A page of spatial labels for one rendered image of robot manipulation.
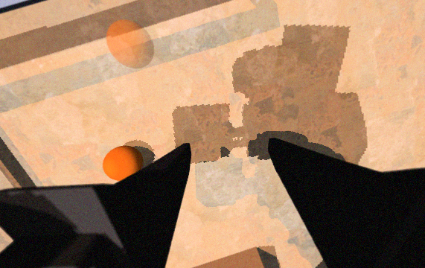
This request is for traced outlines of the see-through orange ball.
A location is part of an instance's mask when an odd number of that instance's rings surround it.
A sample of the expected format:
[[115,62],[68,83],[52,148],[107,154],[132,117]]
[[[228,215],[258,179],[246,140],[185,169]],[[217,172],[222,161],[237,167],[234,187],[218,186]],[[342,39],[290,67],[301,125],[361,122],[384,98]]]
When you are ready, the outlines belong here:
[[153,41],[148,32],[136,22],[115,22],[110,26],[106,39],[113,57],[126,67],[143,68],[153,59]]

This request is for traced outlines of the brown and orange ball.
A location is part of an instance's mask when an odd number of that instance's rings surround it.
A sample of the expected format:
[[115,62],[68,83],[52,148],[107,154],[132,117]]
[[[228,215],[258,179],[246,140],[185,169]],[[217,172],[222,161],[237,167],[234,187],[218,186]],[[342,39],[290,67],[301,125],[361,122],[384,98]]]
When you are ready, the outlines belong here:
[[110,150],[103,160],[103,169],[108,177],[120,181],[143,167],[143,156],[131,146],[120,146]]

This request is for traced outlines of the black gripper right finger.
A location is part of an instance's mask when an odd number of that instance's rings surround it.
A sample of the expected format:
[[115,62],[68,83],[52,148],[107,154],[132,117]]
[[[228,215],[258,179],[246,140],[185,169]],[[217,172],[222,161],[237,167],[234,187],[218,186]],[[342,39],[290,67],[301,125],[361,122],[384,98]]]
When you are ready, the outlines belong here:
[[278,138],[268,152],[327,268],[386,268],[425,215],[425,167],[378,171]]

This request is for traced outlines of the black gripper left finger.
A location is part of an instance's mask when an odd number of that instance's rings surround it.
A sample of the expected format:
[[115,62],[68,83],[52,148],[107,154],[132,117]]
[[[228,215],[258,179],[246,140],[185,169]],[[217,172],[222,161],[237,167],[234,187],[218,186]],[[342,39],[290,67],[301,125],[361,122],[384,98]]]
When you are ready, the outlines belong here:
[[191,166],[184,143],[116,182],[0,190],[0,227],[19,236],[104,235],[123,268],[166,268]]

